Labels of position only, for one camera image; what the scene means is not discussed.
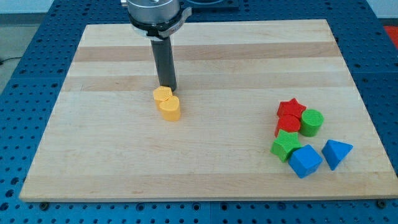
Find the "blue block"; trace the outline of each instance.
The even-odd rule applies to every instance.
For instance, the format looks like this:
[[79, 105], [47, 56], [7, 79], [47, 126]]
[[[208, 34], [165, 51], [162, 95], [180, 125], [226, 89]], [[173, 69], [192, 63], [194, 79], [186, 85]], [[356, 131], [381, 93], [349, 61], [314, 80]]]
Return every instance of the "blue block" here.
[[329, 164], [331, 170], [335, 170], [337, 165], [347, 156], [353, 146], [347, 143], [328, 140], [322, 153]]
[[304, 178], [317, 171], [323, 159], [310, 145], [293, 152], [289, 165], [296, 172], [298, 177]]

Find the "wood grain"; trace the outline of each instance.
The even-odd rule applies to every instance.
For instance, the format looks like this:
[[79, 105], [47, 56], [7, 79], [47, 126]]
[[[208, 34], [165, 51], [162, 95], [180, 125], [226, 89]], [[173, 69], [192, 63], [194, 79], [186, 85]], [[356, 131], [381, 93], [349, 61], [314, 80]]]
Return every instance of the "wood grain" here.
[[[174, 53], [182, 117], [170, 123], [152, 99], [159, 82], [149, 41], [130, 25], [87, 26], [20, 198], [398, 196], [395, 172], [326, 21], [186, 24]], [[293, 97], [325, 117], [316, 137], [299, 137], [302, 144], [319, 153], [328, 139], [354, 146], [334, 172], [324, 162], [299, 179], [270, 153], [279, 102]]]

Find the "perforated metal table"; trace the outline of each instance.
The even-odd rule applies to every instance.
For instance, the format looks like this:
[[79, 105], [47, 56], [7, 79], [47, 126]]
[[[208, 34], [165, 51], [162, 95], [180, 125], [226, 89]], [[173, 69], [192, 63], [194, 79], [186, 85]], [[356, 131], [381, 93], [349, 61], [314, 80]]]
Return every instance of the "perforated metal table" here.
[[[283, 19], [328, 20], [398, 172], [398, 52], [365, 0], [239, 0], [239, 10], [195, 10], [188, 21]], [[117, 0], [54, 1], [0, 96], [0, 223], [398, 222], [398, 200], [50, 203], [48, 207], [21, 202], [24, 178], [85, 26], [128, 22]]]

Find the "toy block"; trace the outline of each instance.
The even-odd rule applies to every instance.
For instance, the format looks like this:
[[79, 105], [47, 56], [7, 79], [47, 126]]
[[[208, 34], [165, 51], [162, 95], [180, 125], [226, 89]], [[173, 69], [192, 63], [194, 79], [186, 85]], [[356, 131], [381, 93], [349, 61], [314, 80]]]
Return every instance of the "toy block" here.
[[299, 134], [279, 130], [278, 137], [272, 143], [271, 153], [277, 155], [282, 162], [286, 162], [296, 149], [302, 147]]
[[160, 86], [154, 90], [154, 99], [156, 103], [156, 108], [159, 110], [159, 105], [161, 102], [168, 100], [173, 96], [172, 89], [166, 86]]
[[283, 115], [278, 120], [275, 137], [278, 136], [280, 129], [287, 132], [298, 132], [300, 130], [300, 120], [293, 115]]
[[176, 96], [159, 104], [160, 112], [166, 121], [178, 121], [181, 117], [180, 100]]
[[289, 165], [300, 178], [304, 178], [315, 171], [323, 159], [310, 145], [297, 149], [290, 157]]
[[323, 124], [323, 115], [317, 110], [308, 109], [302, 113], [300, 122], [300, 134], [307, 137], [312, 137], [317, 135], [319, 129], [321, 128]]
[[337, 165], [347, 156], [352, 148], [353, 146], [350, 144], [329, 139], [325, 147], [323, 147], [322, 153], [330, 169], [335, 170]]
[[295, 98], [293, 98], [290, 101], [280, 102], [277, 115], [279, 117], [284, 115], [293, 115], [296, 118], [301, 119], [301, 115], [305, 109], [307, 109], [306, 106], [301, 105]]

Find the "white wall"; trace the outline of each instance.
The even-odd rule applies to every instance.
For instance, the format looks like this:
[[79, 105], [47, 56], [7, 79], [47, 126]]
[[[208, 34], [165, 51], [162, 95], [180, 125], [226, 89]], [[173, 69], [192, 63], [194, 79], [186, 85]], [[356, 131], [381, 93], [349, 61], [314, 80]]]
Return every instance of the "white wall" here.
[[[47, 12], [52, 2], [53, 0], [0, 0], [0, 13]], [[368, 3], [379, 18], [398, 18], [398, 0], [368, 0]]]
[[398, 0], [368, 0], [378, 18], [398, 18]]
[[0, 14], [47, 12], [53, 0], [0, 0]]

